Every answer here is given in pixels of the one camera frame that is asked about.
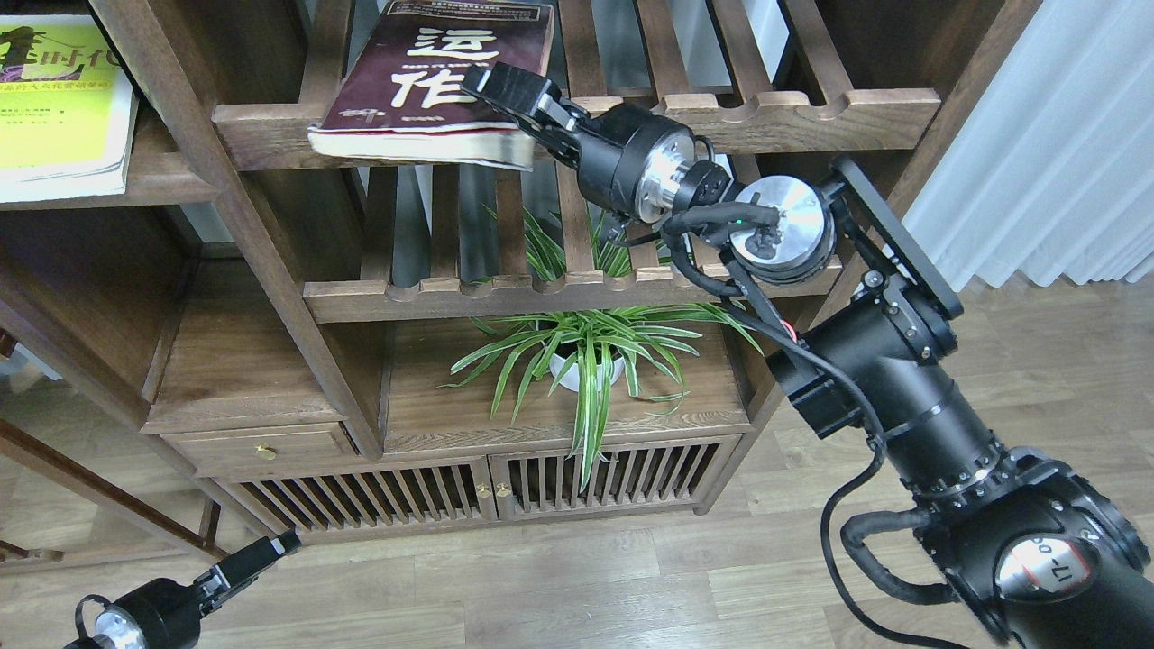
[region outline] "book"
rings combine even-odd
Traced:
[[[460,82],[496,61],[545,74],[553,29],[544,2],[394,0],[308,140],[329,156],[529,169],[533,140]]]
[[[0,16],[0,202],[122,194],[135,117],[92,16]]]

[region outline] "black robotic arm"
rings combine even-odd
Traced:
[[[1036,449],[1005,447],[974,412],[938,365],[957,349],[947,321],[961,314],[961,304],[849,158],[835,158],[816,185],[775,176],[743,186],[712,159],[707,141],[699,158],[695,144],[703,139],[635,105],[593,118],[548,79],[503,64],[472,68],[463,89],[574,167],[590,202],[622,225],[651,225],[644,240],[660,238],[690,281],[778,342],[782,350],[767,358],[770,370],[818,437],[864,428],[874,462],[822,515],[831,576],[863,624],[899,642],[958,647],[877,625],[838,574],[829,543],[833,508],[887,458],[914,507],[853,516],[841,530],[850,558],[883,591],[920,605],[964,602],[999,643],[1154,647],[1154,584],[1141,575],[1151,560],[1146,545],[1069,465]],[[718,248],[728,281],[698,271],[689,234]],[[756,281],[805,281],[825,267],[838,236],[853,241],[869,270],[847,307],[795,338]],[[902,529],[912,530],[944,583],[907,583],[870,553],[869,535]]]

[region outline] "yellow book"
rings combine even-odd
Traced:
[[[135,112],[91,16],[0,16],[0,202],[123,193]]]

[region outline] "wooden cabinet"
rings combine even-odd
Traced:
[[[681,120],[747,181],[817,180],[834,152],[854,151],[899,214],[1037,5],[781,0],[790,39],[771,80],[742,1],[702,2],[724,87],[692,87],[669,3],[636,0],[651,83],[608,88],[604,25],[587,0],[559,0],[569,96],[593,113],[636,102]],[[0,245],[10,232],[47,252],[0,258],[0,327],[258,529],[298,525],[321,539],[707,512],[781,402],[762,357],[724,331],[707,330],[702,357],[687,360],[691,395],[675,413],[614,400],[608,462],[587,494],[574,492],[565,460],[570,397],[531,391],[514,426],[505,411],[489,419],[492,383],[436,387],[482,340],[465,316],[707,296],[653,247],[631,251],[625,277],[597,270],[565,167],[563,277],[529,271],[520,174],[493,174],[496,226],[479,233],[458,217],[479,197],[460,191],[457,166],[439,165],[415,246],[429,251],[428,273],[398,282],[394,252],[410,243],[398,244],[397,169],[320,156],[305,136],[344,74],[353,5],[319,0],[309,20],[294,0],[91,0],[155,113],[141,119],[126,195],[3,206],[22,211],[0,215]],[[367,184],[354,166],[370,167]],[[231,254],[201,245],[172,209],[135,207],[187,202],[216,208],[235,238]],[[497,260],[484,282],[462,273],[479,238]],[[53,251],[58,241],[70,247]],[[712,249],[695,241],[694,252],[706,274],[724,275]],[[842,246],[815,278],[769,293],[807,329],[845,304],[861,270]]]

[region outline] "spider plant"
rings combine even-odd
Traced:
[[[529,263],[544,279],[553,281],[565,271],[564,251],[549,238],[537,219],[526,212],[525,239]],[[602,237],[606,217],[590,218],[590,234],[594,243],[597,268],[608,275],[629,273],[629,251],[617,241]],[[728,313],[711,304],[675,306],[638,306],[628,308],[565,311],[509,315],[484,322],[473,322],[486,334],[500,340],[486,344],[460,358],[450,368],[457,374],[472,366],[464,380],[444,387],[462,387],[480,376],[502,358],[500,374],[493,394],[489,416],[496,415],[511,383],[516,383],[512,423],[520,412],[529,386],[545,378],[549,372],[549,360],[554,355],[564,358],[560,371],[555,372],[549,394],[556,389],[561,378],[570,368],[578,371],[577,411],[574,420],[570,455],[580,456],[580,490],[584,491],[592,475],[594,462],[601,449],[609,418],[613,359],[624,360],[624,376],[632,398],[653,402],[675,402],[669,412],[676,410],[688,394],[681,360],[676,352],[697,356],[697,350],[688,342],[700,337],[691,329],[674,326],[675,322],[715,322],[734,327],[747,341],[757,342]],[[525,357],[527,363],[520,364]],[[643,395],[638,380],[638,364],[644,361],[676,385],[676,391],[667,395]],[[515,373],[520,367],[519,378]]]

